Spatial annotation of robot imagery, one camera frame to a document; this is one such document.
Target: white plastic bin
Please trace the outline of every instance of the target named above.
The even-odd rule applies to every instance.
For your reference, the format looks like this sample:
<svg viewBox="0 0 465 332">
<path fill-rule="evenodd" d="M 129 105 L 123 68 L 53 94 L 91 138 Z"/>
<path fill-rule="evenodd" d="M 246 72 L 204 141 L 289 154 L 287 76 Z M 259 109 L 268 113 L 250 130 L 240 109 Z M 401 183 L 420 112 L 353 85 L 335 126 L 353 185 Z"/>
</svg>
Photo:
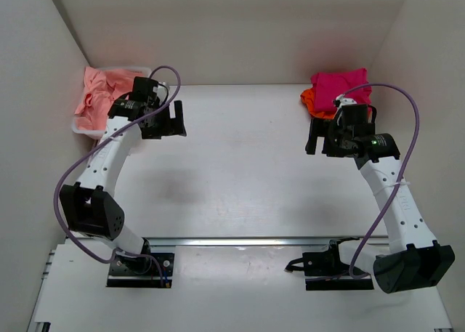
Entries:
<svg viewBox="0 0 465 332">
<path fill-rule="evenodd" d="M 102 67 L 102 68 L 97 68 L 99 70 L 111 70 L 111 69 L 116 69 L 116 68 L 123 68 L 123 69 L 127 69 L 127 70 L 131 70 L 133 72 L 139 72 L 141 73 L 143 76 L 149 76 L 150 73 L 152 73 L 152 70 L 150 68 L 147 68 L 147 67 L 137 67 L 137 66 L 119 66 L 119 67 Z M 100 139 L 102 138 L 103 134 L 105 133 L 105 130 L 103 131 L 98 131 L 98 130 L 80 130 L 78 129 L 78 127 L 76 126 L 76 119 L 78 118 L 78 116 L 74 116 L 73 118 L 73 122 L 71 124 L 71 129 L 73 130 L 73 132 L 77 133 L 77 134 L 85 134 L 89 137 L 91 137 L 92 139 Z"/>
</svg>

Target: cable tie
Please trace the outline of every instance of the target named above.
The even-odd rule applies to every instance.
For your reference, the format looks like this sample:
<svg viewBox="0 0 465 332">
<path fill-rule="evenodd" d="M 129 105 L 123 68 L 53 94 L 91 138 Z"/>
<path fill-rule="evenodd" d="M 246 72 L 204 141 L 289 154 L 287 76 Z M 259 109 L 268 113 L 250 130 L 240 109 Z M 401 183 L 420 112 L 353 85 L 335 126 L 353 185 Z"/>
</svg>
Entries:
<svg viewBox="0 0 465 332">
<path fill-rule="evenodd" d="M 410 185 L 410 182 L 407 181 L 400 181 L 400 182 L 395 182 L 390 185 L 385 185 L 382 187 L 380 190 L 377 190 L 376 192 L 373 193 L 373 196 L 376 197 L 381 191 L 385 190 L 386 188 L 391 188 L 394 187 L 395 185 Z"/>
</svg>

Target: black mounting bracket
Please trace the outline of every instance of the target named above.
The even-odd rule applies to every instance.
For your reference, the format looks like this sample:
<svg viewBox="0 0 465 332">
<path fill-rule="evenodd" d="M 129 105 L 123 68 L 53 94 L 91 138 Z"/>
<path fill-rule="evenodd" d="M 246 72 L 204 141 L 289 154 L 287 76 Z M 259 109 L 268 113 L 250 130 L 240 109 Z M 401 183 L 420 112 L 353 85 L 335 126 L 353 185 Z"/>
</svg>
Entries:
<svg viewBox="0 0 465 332">
<path fill-rule="evenodd" d="M 306 291 L 353 291 L 372 290 L 371 279 L 352 279 L 349 276 L 349 266 L 341 262 L 339 258 L 339 244 L 357 238 L 344 238 L 332 240 L 326 251 L 304 252 L 302 258 L 290 261 L 285 271 L 304 272 Z M 354 274 L 361 275 L 363 272 L 355 268 Z M 333 280 L 314 280 L 323 277 L 335 277 Z"/>
<path fill-rule="evenodd" d="M 151 78 L 136 76 L 132 85 L 132 91 L 118 98 L 110 108 L 108 117 L 127 117 L 134 121 L 164 105 L 166 98 L 161 99 L 154 89 L 159 83 Z M 182 102 L 174 101 L 174 118 L 171 118 L 169 107 L 163 109 L 139 123 L 142 139 L 161 139 L 165 136 L 187 136 L 184 126 L 184 114 Z"/>
<path fill-rule="evenodd" d="M 160 264 L 164 279 L 161 285 L 160 276 L 155 265 L 149 264 L 145 272 L 134 272 L 122 258 L 116 258 L 110 263 L 107 287 L 137 287 L 137 288 L 171 288 L 173 284 L 174 254 L 171 252 L 151 252 L 151 256 Z"/>
<path fill-rule="evenodd" d="M 124 211 L 103 188 L 63 185 L 60 201 L 70 230 L 113 240 L 124 224 Z"/>
</svg>

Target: orange cloth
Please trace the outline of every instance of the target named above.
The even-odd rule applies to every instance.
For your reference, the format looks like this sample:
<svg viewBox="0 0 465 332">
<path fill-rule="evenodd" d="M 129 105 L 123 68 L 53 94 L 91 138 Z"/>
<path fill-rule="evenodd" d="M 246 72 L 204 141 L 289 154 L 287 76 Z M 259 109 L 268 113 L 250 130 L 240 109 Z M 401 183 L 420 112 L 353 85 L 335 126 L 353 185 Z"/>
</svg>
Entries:
<svg viewBox="0 0 465 332">
<path fill-rule="evenodd" d="M 302 92 L 302 94 L 300 95 L 300 99 L 302 100 L 302 103 L 304 103 L 307 106 L 307 109 L 312 117 L 320 119 L 334 118 L 335 113 L 315 111 L 315 90 L 313 88 L 307 89 L 304 92 Z"/>
<path fill-rule="evenodd" d="M 76 108 L 76 126 L 80 130 L 105 130 L 108 111 L 121 95 L 132 90 L 132 83 L 141 73 L 115 68 L 98 70 L 86 67 L 84 98 Z"/>
</svg>

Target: magenta cloth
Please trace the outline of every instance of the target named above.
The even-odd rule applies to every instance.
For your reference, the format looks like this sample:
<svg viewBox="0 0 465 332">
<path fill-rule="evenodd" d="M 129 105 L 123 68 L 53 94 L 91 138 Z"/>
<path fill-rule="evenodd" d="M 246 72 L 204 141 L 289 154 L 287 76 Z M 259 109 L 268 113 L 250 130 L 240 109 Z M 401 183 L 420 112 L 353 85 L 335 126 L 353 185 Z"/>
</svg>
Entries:
<svg viewBox="0 0 465 332">
<path fill-rule="evenodd" d="M 333 101 L 340 94 L 358 85 L 367 84 L 367 70 L 360 68 L 347 73 L 316 73 L 310 79 L 315 89 L 315 112 L 336 112 Z M 349 98 L 360 104 L 371 103 L 371 86 L 348 94 Z"/>
</svg>

